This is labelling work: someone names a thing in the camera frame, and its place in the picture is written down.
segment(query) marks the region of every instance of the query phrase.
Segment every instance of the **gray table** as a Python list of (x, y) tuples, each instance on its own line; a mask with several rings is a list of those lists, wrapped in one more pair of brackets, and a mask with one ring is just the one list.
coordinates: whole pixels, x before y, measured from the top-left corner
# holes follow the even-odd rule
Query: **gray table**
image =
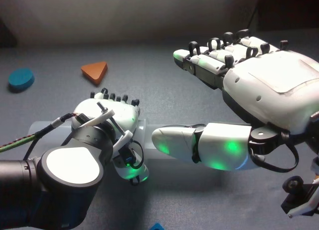
[[(317, 29), (258, 36), (276, 46), (288, 39), (291, 50), (319, 61)], [(174, 50), (186, 49), (191, 40), (204, 44), (208, 38), (0, 50), (0, 143), (24, 136), (37, 120), (53, 120), (73, 111), (90, 91), (102, 87), (139, 98), (141, 118), (150, 123), (241, 123), (219, 90), (208, 88), (173, 62)], [(82, 77), (80, 67), (104, 60), (109, 70), (96, 88)], [(6, 87), (7, 78), (20, 67), (32, 69), (35, 83), (25, 92), (12, 94)], [(304, 144), (298, 150), (300, 164), (289, 174), (264, 169), (231, 173), (153, 159), (148, 162), (150, 178), (138, 187), (122, 180), (110, 165), (87, 218), (77, 229), (147, 230), (159, 222), (166, 230), (316, 230), (317, 217), (289, 219), (280, 208), (286, 197), (281, 188), (285, 179), (301, 175), (310, 182), (314, 176), (310, 163), (315, 155)], [(25, 151), (17, 148), (1, 154), (0, 159), (21, 159)], [(267, 160), (285, 167), (293, 164), (285, 148), (278, 148)]]

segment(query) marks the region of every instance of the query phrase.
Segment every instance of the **gray wall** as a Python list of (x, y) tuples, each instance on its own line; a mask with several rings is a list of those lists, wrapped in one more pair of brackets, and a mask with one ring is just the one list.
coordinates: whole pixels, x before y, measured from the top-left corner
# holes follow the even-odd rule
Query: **gray wall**
[(0, 0), (20, 45), (99, 43), (246, 28), (257, 0)]

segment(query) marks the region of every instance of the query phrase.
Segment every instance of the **orange triangular block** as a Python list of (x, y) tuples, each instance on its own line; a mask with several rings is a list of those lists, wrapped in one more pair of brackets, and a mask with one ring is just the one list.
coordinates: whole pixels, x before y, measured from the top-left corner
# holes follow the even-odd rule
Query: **orange triangular block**
[(104, 77), (104, 74), (106, 73), (107, 69), (108, 66), (106, 62), (97, 62), (84, 65), (81, 67), (83, 75), (86, 76), (95, 85), (101, 83), (102, 78)]

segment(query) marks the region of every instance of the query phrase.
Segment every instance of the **blue round block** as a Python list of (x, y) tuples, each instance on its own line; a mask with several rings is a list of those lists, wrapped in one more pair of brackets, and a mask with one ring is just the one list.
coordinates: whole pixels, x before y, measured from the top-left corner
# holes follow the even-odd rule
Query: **blue round block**
[(29, 88), (34, 82), (34, 75), (29, 68), (20, 68), (9, 76), (9, 84), (16, 91)]

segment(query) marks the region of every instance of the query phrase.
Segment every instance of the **blue object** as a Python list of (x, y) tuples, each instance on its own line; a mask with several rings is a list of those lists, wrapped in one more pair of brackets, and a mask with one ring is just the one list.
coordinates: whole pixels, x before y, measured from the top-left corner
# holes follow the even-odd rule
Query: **blue object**
[(157, 223), (153, 227), (151, 227), (150, 230), (165, 230), (165, 229), (159, 223)]
[(20, 68), (9, 76), (9, 84), (15, 91), (23, 91), (34, 82), (34, 75), (29, 68)]

